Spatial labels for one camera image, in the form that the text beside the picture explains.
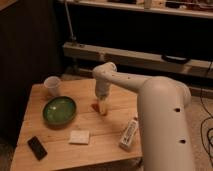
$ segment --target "black phone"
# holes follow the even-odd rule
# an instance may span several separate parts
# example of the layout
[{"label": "black phone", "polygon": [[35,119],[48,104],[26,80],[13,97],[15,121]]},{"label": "black phone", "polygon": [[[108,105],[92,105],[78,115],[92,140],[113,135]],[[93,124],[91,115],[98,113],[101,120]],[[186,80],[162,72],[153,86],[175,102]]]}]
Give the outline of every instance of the black phone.
[{"label": "black phone", "polygon": [[38,160],[41,160],[47,155],[47,151],[36,136],[29,139],[27,143]]}]

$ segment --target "white cup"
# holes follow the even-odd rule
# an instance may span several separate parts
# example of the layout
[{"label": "white cup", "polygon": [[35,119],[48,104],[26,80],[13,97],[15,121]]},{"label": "white cup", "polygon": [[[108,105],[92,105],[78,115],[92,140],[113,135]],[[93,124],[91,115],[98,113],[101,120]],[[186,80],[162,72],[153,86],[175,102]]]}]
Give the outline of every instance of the white cup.
[{"label": "white cup", "polygon": [[44,86],[53,97],[60,96],[59,85],[61,79],[57,76],[50,76],[44,80]]}]

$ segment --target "green bowl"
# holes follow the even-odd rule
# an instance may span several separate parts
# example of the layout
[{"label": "green bowl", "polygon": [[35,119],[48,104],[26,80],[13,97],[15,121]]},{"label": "green bowl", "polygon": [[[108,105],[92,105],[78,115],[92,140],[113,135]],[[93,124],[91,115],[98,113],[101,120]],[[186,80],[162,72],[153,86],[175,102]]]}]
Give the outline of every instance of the green bowl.
[{"label": "green bowl", "polygon": [[76,115],[76,103],[73,99],[61,96],[52,99],[43,109],[43,118],[49,125],[63,125]]}]

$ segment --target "white sponge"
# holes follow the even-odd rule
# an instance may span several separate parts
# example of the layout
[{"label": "white sponge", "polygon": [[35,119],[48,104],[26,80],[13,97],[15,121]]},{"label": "white sponge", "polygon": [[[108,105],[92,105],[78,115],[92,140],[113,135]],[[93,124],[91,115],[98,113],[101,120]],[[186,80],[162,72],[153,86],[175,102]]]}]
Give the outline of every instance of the white sponge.
[{"label": "white sponge", "polygon": [[70,144],[89,144],[89,131],[73,130],[70,132]]}]

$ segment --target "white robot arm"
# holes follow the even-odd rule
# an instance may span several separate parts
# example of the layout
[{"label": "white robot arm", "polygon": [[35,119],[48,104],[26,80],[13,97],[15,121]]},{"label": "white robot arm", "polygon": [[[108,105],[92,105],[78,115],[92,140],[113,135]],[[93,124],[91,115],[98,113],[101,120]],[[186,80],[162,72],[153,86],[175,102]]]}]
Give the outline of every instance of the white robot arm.
[{"label": "white robot arm", "polygon": [[137,108],[145,171],[195,171],[184,107],[188,87],[167,77],[118,73],[114,63],[93,69],[98,99],[109,94],[110,83],[138,94]]}]

